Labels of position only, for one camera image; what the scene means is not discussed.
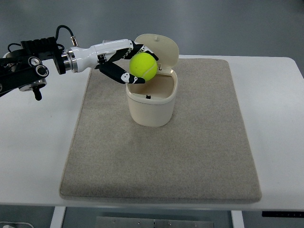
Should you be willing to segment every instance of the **gray floor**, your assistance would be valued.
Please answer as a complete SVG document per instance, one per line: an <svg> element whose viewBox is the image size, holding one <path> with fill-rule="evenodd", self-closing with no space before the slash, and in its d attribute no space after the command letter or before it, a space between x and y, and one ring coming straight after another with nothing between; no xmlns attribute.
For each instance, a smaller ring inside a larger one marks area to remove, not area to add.
<svg viewBox="0 0 304 228"><path fill-rule="evenodd" d="M155 33L172 38L184 55L290 57L304 75L303 0L0 0L0 22L0 56L8 44L55 36L57 26L64 24L83 48L104 39ZM71 46L64 30L58 41ZM5 208L0 209L7 215L1 218L9 219ZM32 209L19 207L15 214ZM91 216L87 210L82 216ZM191 212L162 213L192 218ZM252 219L247 227L259 227L258 220L266 224L257 214L246 213L245 218ZM293 220L280 221L292 227Z"/></svg>
<svg viewBox="0 0 304 228"><path fill-rule="evenodd" d="M0 228L10 225L15 228L30 228L26 224L9 224L1 222L26 222L34 228L49 228L54 207L0 205Z"/></svg>

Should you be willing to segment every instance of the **metal plate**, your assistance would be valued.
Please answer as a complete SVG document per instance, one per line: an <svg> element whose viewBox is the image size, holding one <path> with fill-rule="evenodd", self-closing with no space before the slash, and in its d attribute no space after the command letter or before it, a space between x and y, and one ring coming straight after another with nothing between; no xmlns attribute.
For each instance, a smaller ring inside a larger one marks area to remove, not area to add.
<svg viewBox="0 0 304 228"><path fill-rule="evenodd" d="M213 228L210 221L96 217L95 228Z"/></svg>

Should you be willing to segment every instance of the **cream plastic bin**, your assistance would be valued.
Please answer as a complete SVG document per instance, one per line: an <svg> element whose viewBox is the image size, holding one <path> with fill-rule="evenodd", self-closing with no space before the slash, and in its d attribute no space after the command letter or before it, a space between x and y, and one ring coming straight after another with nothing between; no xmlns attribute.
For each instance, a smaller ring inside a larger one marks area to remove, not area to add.
<svg viewBox="0 0 304 228"><path fill-rule="evenodd" d="M177 75L171 67L179 59L179 48L170 38L140 35L135 40L151 49L159 58L156 76L145 84L127 84L126 92L132 118L140 125L160 127L172 117L178 88Z"/></svg>

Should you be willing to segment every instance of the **black cable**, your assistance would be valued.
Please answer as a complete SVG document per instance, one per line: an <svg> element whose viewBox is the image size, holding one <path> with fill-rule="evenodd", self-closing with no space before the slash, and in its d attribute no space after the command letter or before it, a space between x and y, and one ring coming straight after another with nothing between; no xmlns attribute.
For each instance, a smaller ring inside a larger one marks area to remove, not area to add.
<svg viewBox="0 0 304 228"><path fill-rule="evenodd" d="M9 45L8 45L8 50L9 50L9 52L11 52L10 46L13 46L13 45L21 46L21 44L17 44L17 43L11 43L11 44L9 44Z"/></svg>
<svg viewBox="0 0 304 228"><path fill-rule="evenodd" d="M71 36L72 36L72 37L74 36L74 34L73 34L72 30L71 30L71 29L70 29L68 26L65 26L65 25L59 25L59 26L57 27L57 29L56 29L56 36L55 36L55 40L56 40L56 41L57 41L57 39L58 39L59 30L60 30L61 28L65 28L65 29L67 29L67 30L70 32Z"/></svg>
<svg viewBox="0 0 304 228"><path fill-rule="evenodd" d="M65 49L65 46L63 46L62 44L57 44L59 47L61 47L61 49L59 49L59 51L63 51Z"/></svg>

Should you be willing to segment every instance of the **white robotic hand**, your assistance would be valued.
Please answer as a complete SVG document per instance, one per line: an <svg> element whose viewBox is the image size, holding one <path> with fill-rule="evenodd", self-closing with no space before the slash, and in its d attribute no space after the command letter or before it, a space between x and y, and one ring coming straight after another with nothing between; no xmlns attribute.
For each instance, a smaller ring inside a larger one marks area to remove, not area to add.
<svg viewBox="0 0 304 228"><path fill-rule="evenodd" d="M157 56L143 44L132 40L121 39L93 45L90 48L71 47L62 54L66 70L82 72L88 67L99 70L119 83L145 83L143 78L137 78L126 72L113 62L123 58L131 59L135 54L146 52L154 57Z"/></svg>

